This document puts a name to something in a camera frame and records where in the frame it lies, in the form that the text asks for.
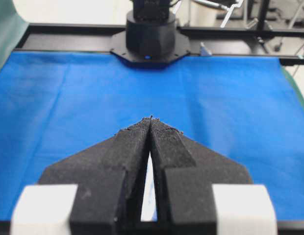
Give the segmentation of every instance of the blue tablecloth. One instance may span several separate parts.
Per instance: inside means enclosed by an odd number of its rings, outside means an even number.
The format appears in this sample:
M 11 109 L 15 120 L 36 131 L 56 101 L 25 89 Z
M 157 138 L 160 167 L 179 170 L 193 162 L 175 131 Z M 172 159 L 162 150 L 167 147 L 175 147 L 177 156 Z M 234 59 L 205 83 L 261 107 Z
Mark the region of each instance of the blue tablecloth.
M 0 71 L 0 220 L 44 168 L 153 115 L 244 164 L 278 219 L 304 219 L 304 110 L 276 58 L 14 52 Z

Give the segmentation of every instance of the cable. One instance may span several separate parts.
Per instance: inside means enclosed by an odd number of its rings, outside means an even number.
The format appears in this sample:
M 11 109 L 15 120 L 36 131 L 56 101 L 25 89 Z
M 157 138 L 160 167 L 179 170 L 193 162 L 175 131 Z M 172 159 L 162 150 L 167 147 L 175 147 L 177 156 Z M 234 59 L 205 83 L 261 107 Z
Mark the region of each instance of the cable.
M 173 6 L 175 6 L 177 3 L 179 3 L 181 0 L 177 0 L 177 1 L 175 1 L 173 4 L 171 4 L 170 5 L 170 7 L 173 7 Z

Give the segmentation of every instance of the metal stand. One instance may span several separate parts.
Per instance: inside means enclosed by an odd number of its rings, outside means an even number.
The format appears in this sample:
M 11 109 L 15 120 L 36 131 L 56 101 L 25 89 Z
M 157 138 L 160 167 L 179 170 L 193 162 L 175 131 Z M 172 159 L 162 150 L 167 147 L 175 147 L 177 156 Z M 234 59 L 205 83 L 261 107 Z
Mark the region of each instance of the metal stand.
M 297 10 L 296 10 L 296 12 L 295 12 L 295 15 L 294 15 L 294 17 L 292 18 L 292 20 L 291 20 L 290 23 L 289 23 L 288 29 L 292 29 L 292 28 L 293 28 L 293 26 L 294 26 L 294 24 L 295 24 L 295 22 L 296 22 L 296 20 L 297 20 L 297 17 L 299 16 L 299 13 L 300 13 L 300 11 L 301 11 L 301 9 L 302 9 L 303 6 L 304 6 L 304 0 L 302 0 L 302 1 L 299 3 L 299 6 L 298 6 L 298 8 L 297 8 Z M 281 49 L 281 47 L 282 47 L 282 45 L 283 45 L 283 43 L 284 43 L 284 40 L 285 40 L 284 37 L 281 37 L 281 38 L 280 38 L 279 44 L 277 44 L 277 45 L 274 47 L 274 51 L 276 51 L 276 52 L 279 52 L 279 51 L 280 51 L 280 49 Z

